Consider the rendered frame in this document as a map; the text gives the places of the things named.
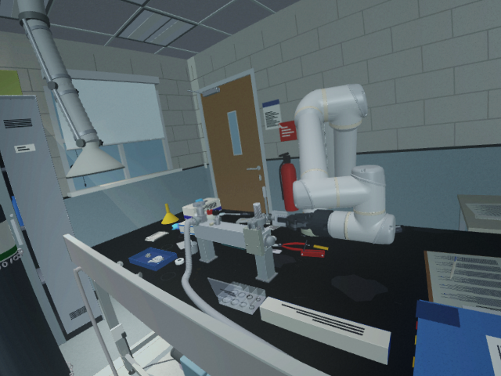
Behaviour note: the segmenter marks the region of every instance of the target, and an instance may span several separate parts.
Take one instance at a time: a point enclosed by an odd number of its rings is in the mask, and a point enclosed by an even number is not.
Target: white conical hood
[[[87,143],[73,164],[67,178],[118,170],[123,164],[99,148],[98,143]]]

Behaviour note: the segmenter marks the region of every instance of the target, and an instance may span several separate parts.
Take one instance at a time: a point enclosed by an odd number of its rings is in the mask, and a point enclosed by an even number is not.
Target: black tabletop
[[[235,222],[237,217],[226,215],[222,219]],[[279,255],[274,254],[278,276],[269,284],[255,279],[258,272],[253,255],[238,248],[214,244],[218,258],[213,262],[206,264],[200,261],[200,253],[193,255],[189,282],[207,304],[230,320],[326,374],[412,375],[416,301],[428,300],[424,251],[499,257],[501,236],[410,226],[402,226],[402,229],[395,235],[393,244],[389,245],[304,237],[286,228],[274,230],[272,234],[277,237],[277,243],[307,240],[308,244],[322,245],[329,250],[325,258],[301,257],[300,252],[285,249]],[[157,231],[168,231],[169,234],[154,243],[145,241]],[[96,245],[94,249],[114,262],[122,261],[124,268],[133,273],[142,272],[144,280],[196,308],[181,285],[186,264],[177,266],[171,262],[155,272],[128,261],[129,257],[149,247],[172,251],[179,258],[184,258],[184,251],[176,245],[180,241],[183,241],[183,235],[178,230],[172,230],[170,225],[161,225],[159,221]],[[261,321],[259,312],[249,315],[222,306],[211,289],[208,277],[259,287],[265,289],[267,297],[390,331],[388,365],[268,324]],[[374,288],[380,293],[373,297],[364,296],[370,295],[367,291]]]

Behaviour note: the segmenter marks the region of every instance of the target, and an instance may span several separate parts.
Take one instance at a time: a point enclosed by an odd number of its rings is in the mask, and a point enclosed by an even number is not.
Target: fume extraction arm
[[[310,229],[321,237],[393,243],[395,216],[386,212],[384,170],[375,165],[356,166],[357,128],[367,110],[366,94],[358,84],[315,90],[297,106],[294,120],[301,178],[293,183],[293,192],[296,207],[305,212],[287,217],[291,229]],[[327,137],[334,146],[329,158],[323,142],[324,123],[333,129],[333,139]],[[353,211],[329,210],[333,208]]]
[[[50,31],[50,21],[45,14],[43,0],[17,0],[19,20],[24,27],[31,46],[41,66],[47,87],[55,96],[64,117],[74,134],[81,154],[67,174],[67,178],[96,174],[124,168],[124,166],[102,151],[103,141],[92,127],[78,91],[73,86],[63,60],[57,50]]]

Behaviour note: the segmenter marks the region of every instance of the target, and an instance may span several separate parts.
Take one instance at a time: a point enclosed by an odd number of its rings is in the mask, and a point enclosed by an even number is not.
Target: window sill
[[[131,179],[119,180],[118,182],[107,183],[107,184],[103,184],[101,186],[93,186],[91,188],[85,188],[84,190],[76,190],[74,192],[68,192],[68,197],[77,197],[77,196],[82,196],[82,195],[88,194],[88,193],[99,192],[101,190],[108,190],[109,188],[115,188],[117,186],[124,186],[125,184],[136,183],[136,182],[140,182],[141,180],[157,178],[159,176],[169,175],[169,174],[173,174],[175,172],[180,172],[180,171],[182,171],[182,168],[176,168],[175,170],[156,172],[154,174],[138,176],[136,178],[131,178]]]

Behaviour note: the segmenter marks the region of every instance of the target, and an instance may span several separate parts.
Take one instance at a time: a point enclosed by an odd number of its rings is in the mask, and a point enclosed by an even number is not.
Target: red sign
[[[297,139],[296,125],[294,120],[280,124],[280,141],[293,141]]]

